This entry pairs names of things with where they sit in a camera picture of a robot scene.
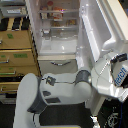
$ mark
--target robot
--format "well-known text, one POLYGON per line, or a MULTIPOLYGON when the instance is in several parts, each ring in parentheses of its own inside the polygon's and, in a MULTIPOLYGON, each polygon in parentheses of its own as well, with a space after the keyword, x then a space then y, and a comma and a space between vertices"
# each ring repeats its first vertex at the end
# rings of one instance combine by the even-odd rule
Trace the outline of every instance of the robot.
MULTIPOLYGON (((13 128, 41 128, 39 115, 47 106, 87 103, 93 90, 124 102, 128 97, 127 63, 126 53, 109 52, 92 70, 82 67, 74 74, 48 73, 40 78, 27 74, 18 88, 13 128)), ((94 128, 100 128, 97 118, 92 119, 94 128)))

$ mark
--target floor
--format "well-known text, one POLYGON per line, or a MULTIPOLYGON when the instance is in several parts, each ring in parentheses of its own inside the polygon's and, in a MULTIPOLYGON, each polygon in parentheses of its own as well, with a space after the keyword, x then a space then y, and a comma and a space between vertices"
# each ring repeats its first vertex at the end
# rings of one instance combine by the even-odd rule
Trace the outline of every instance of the floor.
MULTIPOLYGON (((122 6, 124 9, 128 9, 128 0, 124 0, 122 6)), ((128 100, 124 103, 122 114, 123 119, 120 128, 128 128, 127 108, 128 100)), ((107 107, 107 110, 104 109, 104 112, 100 110, 98 120, 100 122, 101 128, 104 128, 107 117, 112 113, 111 111, 112 110, 110 110, 110 106, 107 107)), ((15 105, 2 105, 0 103, 0 128, 13 128, 14 114, 15 105)), ((84 104, 74 106, 52 106, 48 107, 46 111, 41 114, 40 123, 41 125, 79 125, 82 128, 92 128, 93 122, 90 119, 90 115, 90 111, 85 109, 84 104)))

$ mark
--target label sticker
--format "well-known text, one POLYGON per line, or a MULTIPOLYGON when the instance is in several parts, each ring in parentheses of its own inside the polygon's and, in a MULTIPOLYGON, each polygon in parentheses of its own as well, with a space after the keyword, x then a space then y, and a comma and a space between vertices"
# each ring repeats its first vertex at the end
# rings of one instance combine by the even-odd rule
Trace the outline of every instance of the label sticker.
POLYGON ((27 54, 13 54, 14 58, 28 58, 27 54))
POLYGON ((6 58, 6 56, 5 55, 1 55, 1 58, 6 58))
POLYGON ((13 39, 13 35, 12 34, 7 34, 9 39, 13 39))
POLYGON ((13 14, 20 14, 20 9, 14 9, 14 10, 7 10, 8 13, 13 13, 13 14))
POLYGON ((13 68, 9 68, 9 70, 13 70, 13 68))

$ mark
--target cabinet drawer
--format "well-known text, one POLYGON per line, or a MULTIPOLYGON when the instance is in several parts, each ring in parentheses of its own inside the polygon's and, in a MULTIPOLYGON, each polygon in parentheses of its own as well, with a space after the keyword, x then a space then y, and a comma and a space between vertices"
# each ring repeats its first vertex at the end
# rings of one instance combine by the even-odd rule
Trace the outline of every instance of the cabinet drawer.
POLYGON ((28 31, 0 32, 0 49, 31 48, 28 31))
POLYGON ((76 60, 39 60, 41 75, 46 73, 61 74, 61 73, 75 73, 77 68, 76 60))
POLYGON ((20 82, 0 82, 0 93, 16 93, 20 82))
POLYGON ((27 50, 1 50, 1 66, 27 66, 34 65, 34 58, 31 49, 27 50))
POLYGON ((0 9, 4 17, 25 17, 27 15, 25 6, 4 6, 0 9))
POLYGON ((26 75, 28 73, 34 73, 38 76, 39 73, 36 65, 22 67, 0 67, 0 77, 15 77, 20 74, 26 75))

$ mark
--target glass shelf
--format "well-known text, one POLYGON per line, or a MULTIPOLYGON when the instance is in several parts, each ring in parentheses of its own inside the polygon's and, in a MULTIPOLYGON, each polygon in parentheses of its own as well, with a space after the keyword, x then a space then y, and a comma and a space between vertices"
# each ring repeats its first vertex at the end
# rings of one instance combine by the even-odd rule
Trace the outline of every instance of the glass shelf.
POLYGON ((68 29, 78 29, 78 25, 72 25, 72 26, 60 26, 60 27, 42 27, 42 29, 51 29, 51 30, 68 30, 68 29))
POLYGON ((40 10, 38 13, 73 13, 79 12, 79 9, 67 9, 67 10, 40 10))
MULTIPOLYGON (((76 19, 78 19, 78 18, 77 18, 77 17, 63 17, 63 18, 62 18, 62 21, 63 21, 63 20, 71 20, 71 19, 76 20, 76 19)), ((51 17, 48 17, 48 19, 42 19, 42 20, 53 20, 53 21, 54 21, 54 17, 51 16, 51 17)))
POLYGON ((78 25, 72 26, 62 26, 62 27, 51 27, 52 30, 60 29, 60 30, 67 30, 67 29, 78 29, 78 25))

